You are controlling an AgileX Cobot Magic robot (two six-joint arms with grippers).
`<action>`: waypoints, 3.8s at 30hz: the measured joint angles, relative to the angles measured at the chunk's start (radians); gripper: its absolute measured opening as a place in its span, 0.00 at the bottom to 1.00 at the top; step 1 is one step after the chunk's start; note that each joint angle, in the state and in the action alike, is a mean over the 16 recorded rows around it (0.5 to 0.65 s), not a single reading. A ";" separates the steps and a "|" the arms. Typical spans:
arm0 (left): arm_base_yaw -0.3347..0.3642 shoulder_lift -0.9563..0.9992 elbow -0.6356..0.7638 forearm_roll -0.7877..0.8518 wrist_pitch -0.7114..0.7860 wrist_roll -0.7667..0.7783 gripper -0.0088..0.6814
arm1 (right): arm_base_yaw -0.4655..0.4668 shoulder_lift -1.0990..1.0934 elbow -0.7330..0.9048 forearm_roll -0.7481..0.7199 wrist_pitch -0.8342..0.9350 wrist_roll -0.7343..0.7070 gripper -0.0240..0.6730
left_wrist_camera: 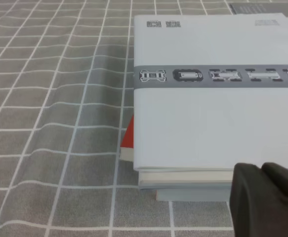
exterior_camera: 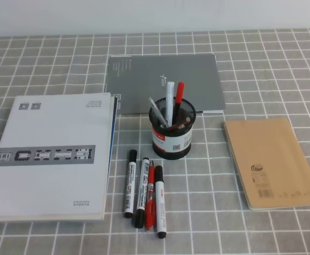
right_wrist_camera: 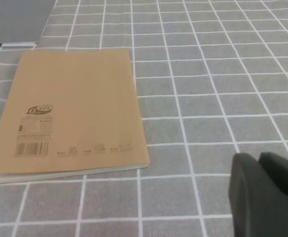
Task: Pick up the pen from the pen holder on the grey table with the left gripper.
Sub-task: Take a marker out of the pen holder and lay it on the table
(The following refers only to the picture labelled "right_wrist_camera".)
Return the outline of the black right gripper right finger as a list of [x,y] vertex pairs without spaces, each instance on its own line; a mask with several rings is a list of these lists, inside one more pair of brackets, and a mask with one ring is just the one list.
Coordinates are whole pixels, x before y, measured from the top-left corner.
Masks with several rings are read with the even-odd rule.
[[288,160],[275,153],[263,152],[258,162],[274,184],[288,197]]

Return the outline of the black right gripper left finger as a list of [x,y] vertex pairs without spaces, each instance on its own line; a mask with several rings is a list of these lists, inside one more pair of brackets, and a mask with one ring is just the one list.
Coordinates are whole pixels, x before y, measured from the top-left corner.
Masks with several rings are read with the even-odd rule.
[[229,202],[236,237],[288,237],[288,197],[250,154],[233,156]]

